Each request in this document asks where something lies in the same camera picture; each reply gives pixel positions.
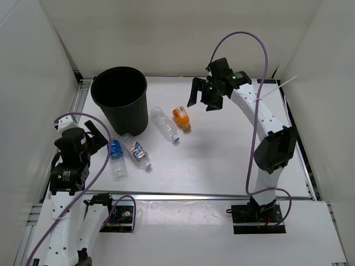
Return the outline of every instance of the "black trash bin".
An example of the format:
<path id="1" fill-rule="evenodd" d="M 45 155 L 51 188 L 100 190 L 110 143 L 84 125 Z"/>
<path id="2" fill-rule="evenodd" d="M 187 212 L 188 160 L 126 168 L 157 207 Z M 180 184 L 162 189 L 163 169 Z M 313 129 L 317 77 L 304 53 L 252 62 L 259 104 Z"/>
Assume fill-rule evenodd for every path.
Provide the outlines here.
<path id="1" fill-rule="evenodd" d="M 148 125 L 145 76 L 128 66 L 100 73 L 91 85 L 94 102 L 119 134 L 141 134 Z"/>

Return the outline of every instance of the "orange bottle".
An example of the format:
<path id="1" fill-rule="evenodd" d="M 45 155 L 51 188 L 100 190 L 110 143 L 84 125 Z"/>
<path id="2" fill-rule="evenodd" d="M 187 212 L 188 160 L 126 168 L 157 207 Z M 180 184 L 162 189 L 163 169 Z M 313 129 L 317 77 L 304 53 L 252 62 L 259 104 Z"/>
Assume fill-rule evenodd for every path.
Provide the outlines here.
<path id="1" fill-rule="evenodd" d="M 174 109 L 173 115 L 175 117 L 176 123 L 182 127 L 182 130 L 184 132 L 188 132 L 191 130 L 190 119 L 187 115 L 187 112 L 185 111 L 185 108 L 181 106 Z"/>

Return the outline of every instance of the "white wall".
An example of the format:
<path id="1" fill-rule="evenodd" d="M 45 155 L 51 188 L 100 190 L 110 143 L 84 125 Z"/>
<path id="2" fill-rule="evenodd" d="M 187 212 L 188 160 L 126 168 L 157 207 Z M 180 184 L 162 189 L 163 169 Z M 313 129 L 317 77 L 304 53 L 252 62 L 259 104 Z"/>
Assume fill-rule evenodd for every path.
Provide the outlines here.
<path id="1" fill-rule="evenodd" d="M 225 35 L 249 30 L 266 44 L 268 76 L 283 73 L 321 0 L 41 0 L 84 77 L 118 65 L 146 75 L 204 75 Z M 232 37 L 218 57 L 261 76 L 263 53 L 248 36 Z"/>
<path id="2" fill-rule="evenodd" d="M 355 264 L 355 2 L 324 0 L 283 80 L 310 164 Z"/>
<path id="3" fill-rule="evenodd" d="M 12 265 L 78 85 L 38 0 L 0 3 L 0 265 Z"/>

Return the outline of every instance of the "crushed plastic bottle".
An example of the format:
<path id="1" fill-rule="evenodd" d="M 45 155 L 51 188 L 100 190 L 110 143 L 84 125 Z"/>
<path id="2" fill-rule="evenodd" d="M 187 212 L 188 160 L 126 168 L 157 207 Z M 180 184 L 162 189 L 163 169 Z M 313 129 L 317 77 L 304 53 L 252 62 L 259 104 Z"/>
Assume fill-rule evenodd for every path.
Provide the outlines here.
<path id="1" fill-rule="evenodd" d="M 129 151 L 140 169 L 148 169 L 151 167 L 148 153 L 143 150 L 141 144 L 134 140 L 131 134 L 126 133 L 122 135 L 119 141 Z"/>

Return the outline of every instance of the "blue bottle label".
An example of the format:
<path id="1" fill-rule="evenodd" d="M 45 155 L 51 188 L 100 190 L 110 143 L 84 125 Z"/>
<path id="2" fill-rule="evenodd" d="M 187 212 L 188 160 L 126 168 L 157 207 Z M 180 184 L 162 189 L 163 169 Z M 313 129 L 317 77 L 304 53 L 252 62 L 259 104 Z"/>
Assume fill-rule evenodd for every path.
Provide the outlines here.
<path id="1" fill-rule="evenodd" d="M 120 157 L 123 154 L 121 144 L 118 142 L 118 140 L 113 140 L 111 141 L 111 158 L 115 159 Z"/>

